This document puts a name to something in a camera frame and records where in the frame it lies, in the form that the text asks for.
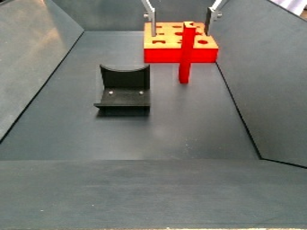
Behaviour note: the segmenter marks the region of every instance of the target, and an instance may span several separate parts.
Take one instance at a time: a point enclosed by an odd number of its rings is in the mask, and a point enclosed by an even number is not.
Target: gray wall
[[[145,8],[140,0],[53,0],[85,31],[141,31]],[[205,20],[213,0],[149,0],[157,22]]]
[[[307,22],[266,0],[222,13],[218,66],[260,154],[307,166]]]
[[[0,140],[81,32],[49,0],[0,4]]]

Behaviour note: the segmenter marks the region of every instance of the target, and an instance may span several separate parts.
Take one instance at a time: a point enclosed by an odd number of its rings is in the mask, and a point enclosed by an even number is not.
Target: black plastic part
[[[149,66],[132,71],[118,71],[100,66],[104,91],[100,115],[144,116],[149,111]]]

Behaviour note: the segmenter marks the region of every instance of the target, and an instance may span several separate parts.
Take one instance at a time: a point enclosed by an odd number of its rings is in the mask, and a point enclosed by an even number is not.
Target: black holder
[[[102,115],[134,116],[149,112],[149,66],[118,71],[100,65],[104,91],[100,103]]]

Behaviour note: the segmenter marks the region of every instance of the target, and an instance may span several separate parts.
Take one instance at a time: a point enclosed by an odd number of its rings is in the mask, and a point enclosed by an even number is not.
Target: red pegboard
[[[196,27],[192,63],[213,63],[217,59],[218,46],[210,36],[204,34],[204,24],[190,22]],[[150,23],[144,29],[144,62],[180,63],[182,43],[182,22],[157,22],[157,36],[150,36]]]

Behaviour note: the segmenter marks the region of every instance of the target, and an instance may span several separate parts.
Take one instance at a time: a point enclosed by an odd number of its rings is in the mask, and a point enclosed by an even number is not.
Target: red peg
[[[192,52],[194,46],[196,27],[193,22],[182,23],[182,45],[181,45],[181,60],[178,65],[178,82],[188,84],[189,70],[192,63]]]

